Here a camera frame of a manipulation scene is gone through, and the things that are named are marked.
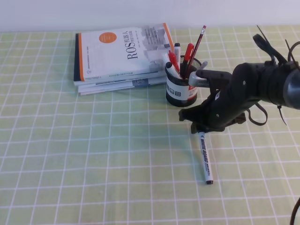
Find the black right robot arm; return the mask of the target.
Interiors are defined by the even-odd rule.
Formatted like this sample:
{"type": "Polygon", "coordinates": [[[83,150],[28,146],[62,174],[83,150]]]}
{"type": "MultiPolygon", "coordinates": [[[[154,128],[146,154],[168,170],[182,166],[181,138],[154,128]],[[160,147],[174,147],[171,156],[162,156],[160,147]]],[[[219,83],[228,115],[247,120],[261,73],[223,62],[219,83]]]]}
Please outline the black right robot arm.
{"type": "Polygon", "coordinates": [[[210,95],[200,105],[179,111],[179,120],[192,123],[191,132],[223,132],[226,127],[242,124],[246,120],[263,126],[246,116],[256,105],[263,113],[266,110],[259,101],[282,106],[300,108],[300,67],[293,57],[296,42],[288,47],[285,58],[275,50],[264,34],[253,36],[256,45],[270,56],[264,63],[242,63],[233,73],[225,71],[194,71],[189,76],[191,86],[208,87],[210,95]]]}

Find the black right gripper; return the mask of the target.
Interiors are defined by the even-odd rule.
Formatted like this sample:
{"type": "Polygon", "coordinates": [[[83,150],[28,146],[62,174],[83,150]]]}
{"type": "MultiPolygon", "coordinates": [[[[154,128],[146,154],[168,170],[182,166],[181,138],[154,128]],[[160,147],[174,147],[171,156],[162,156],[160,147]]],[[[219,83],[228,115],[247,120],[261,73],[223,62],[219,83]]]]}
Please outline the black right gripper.
{"type": "Polygon", "coordinates": [[[265,109],[258,104],[260,64],[243,63],[238,65],[231,76],[229,83],[219,92],[211,93],[201,104],[179,111],[179,121],[188,120],[191,124],[191,133],[223,132],[226,127],[246,121],[244,112],[248,112],[248,119],[255,125],[263,126],[251,118],[250,108],[256,105],[263,113],[265,109]]]}

